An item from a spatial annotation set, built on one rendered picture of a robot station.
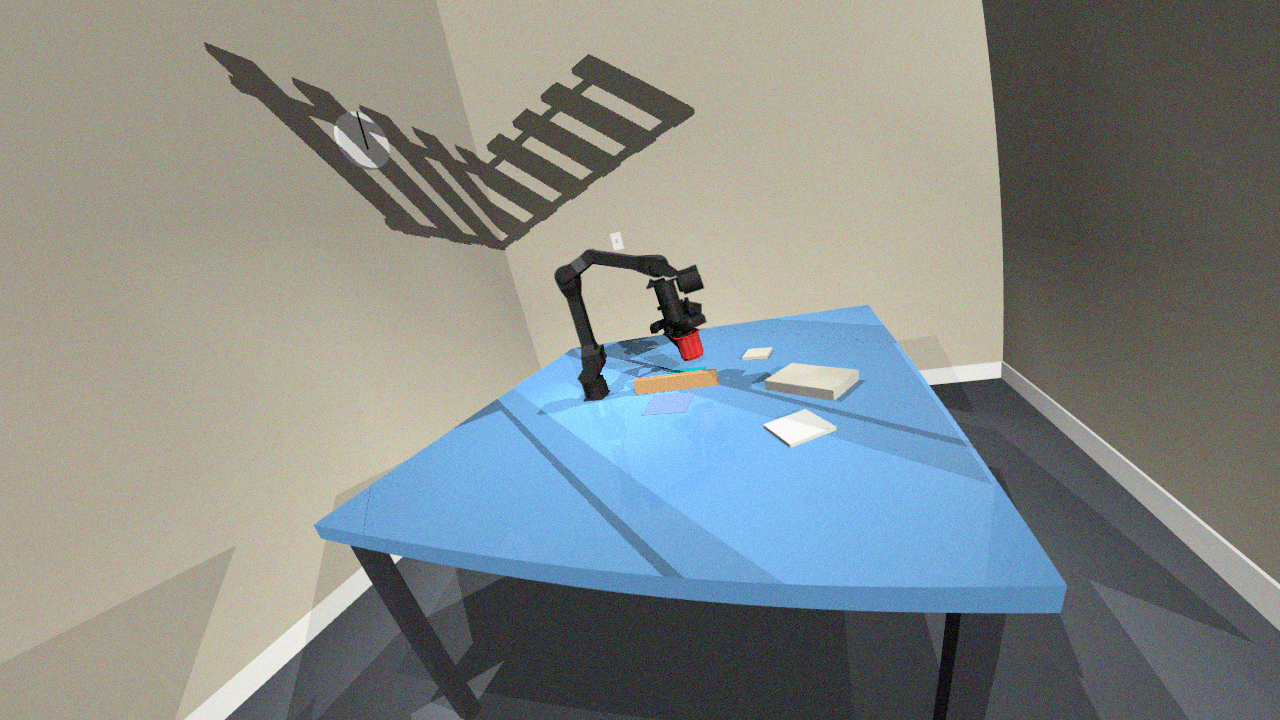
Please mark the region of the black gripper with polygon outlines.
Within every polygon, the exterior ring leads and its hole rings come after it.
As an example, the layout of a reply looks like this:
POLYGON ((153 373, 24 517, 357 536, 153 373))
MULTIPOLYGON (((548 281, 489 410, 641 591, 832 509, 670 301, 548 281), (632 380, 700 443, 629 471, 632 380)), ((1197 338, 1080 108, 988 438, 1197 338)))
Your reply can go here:
POLYGON ((664 329, 666 333, 663 334, 666 334, 666 337, 672 341, 676 347, 677 345, 673 336, 675 338, 689 336, 692 328, 707 323, 707 316, 703 313, 692 314, 690 316, 689 313, 684 314, 681 304, 684 304, 684 299, 678 297, 660 302, 660 306, 657 309, 658 311, 662 311, 664 319, 654 322, 650 325, 652 334, 664 329))

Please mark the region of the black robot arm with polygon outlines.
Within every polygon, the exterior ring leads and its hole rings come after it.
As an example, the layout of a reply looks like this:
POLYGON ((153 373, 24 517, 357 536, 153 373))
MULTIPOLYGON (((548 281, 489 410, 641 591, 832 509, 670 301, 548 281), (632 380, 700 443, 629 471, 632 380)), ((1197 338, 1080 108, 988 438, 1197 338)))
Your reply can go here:
POLYGON ((654 287, 659 304, 678 297, 675 281, 677 282, 678 291, 684 293, 704 290, 696 265, 678 272, 669 265, 663 255, 635 256, 590 249, 573 259, 572 263, 558 266, 554 273, 556 283, 570 304, 570 313, 581 345, 582 372, 577 379, 582 384, 585 395, 582 402, 603 400, 611 392, 604 377, 600 375, 607 357, 604 345, 598 345, 594 338, 581 295, 581 274, 593 264, 630 269, 653 278, 660 278, 662 275, 673 278, 677 275, 677 278, 671 281, 666 281, 664 278, 659 281, 650 279, 646 284, 646 290, 654 287))

